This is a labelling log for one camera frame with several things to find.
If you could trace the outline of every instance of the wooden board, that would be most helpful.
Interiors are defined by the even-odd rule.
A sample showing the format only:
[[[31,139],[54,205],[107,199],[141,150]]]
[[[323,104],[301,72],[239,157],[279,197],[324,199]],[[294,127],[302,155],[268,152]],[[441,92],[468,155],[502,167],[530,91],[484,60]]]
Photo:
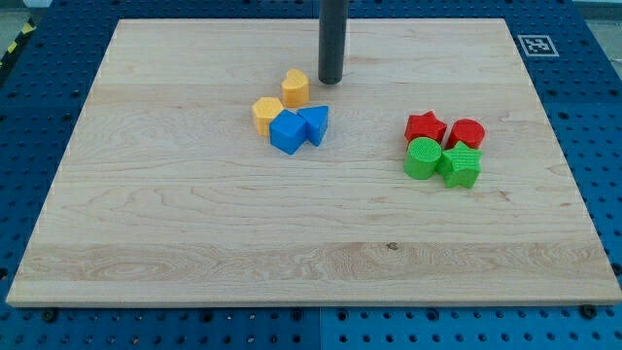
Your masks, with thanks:
[[[8,296],[13,306],[536,305],[621,299],[500,19],[121,20]],[[257,135],[292,67],[321,147]],[[473,117],[472,190],[402,171],[409,113]]]

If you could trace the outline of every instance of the toy block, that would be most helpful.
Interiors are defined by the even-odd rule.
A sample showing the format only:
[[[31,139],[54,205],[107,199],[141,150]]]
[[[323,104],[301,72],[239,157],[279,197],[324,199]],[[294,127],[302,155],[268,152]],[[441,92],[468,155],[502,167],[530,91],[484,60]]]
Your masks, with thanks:
[[[307,139],[320,146],[328,129],[328,106],[302,108],[297,113],[307,121]]]
[[[309,78],[297,69],[290,69],[281,83],[283,103],[288,108],[300,107],[309,102]]]
[[[410,115],[404,137],[410,143],[417,137],[429,137],[440,143],[443,141],[447,124],[436,118],[433,111],[429,111],[424,115]]]
[[[253,123],[261,136],[267,136],[270,123],[283,111],[283,104],[276,97],[262,97],[253,105]]]
[[[438,142],[430,137],[417,137],[408,144],[404,171],[413,179],[430,179],[441,155],[442,149]]]
[[[474,150],[462,141],[447,151],[443,151],[436,171],[445,180],[448,189],[456,186],[472,188],[481,171],[479,159],[482,152]]]
[[[270,123],[270,143],[288,155],[293,155],[306,137],[306,121],[288,110],[279,113]]]
[[[445,149],[452,149],[458,141],[462,141],[470,148],[477,150],[485,135],[486,131],[482,124],[470,119],[461,119],[452,126]]]

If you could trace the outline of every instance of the blue pegboard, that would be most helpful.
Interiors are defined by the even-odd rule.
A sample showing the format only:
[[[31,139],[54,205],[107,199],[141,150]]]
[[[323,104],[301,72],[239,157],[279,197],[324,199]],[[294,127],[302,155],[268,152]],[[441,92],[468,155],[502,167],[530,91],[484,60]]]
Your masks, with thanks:
[[[316,18],[309,0],[56,0],[0,89],[0,297],[119,18]],[[622,83],[568,0],[351,0],[353,18],[504,18],[597,232],[622,269]],[[547,35],[559,56],[530,56]],[[0,349],[622,348],[622,306],[15,310]],[[42,316],[55,316],[44,322]]]

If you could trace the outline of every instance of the blue block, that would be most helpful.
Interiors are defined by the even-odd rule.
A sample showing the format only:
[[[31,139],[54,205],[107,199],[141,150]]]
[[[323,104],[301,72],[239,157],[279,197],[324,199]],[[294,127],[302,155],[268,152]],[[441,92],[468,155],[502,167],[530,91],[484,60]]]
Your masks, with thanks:
[[[270,143],[288,155],[298,150],[306,136],[306,121],[288,110],[281,112],[270,123]]]
[[[298,115],[307,121],[307,138],[316,147],[320,146],[328,128],[328,106],[301,108]]]

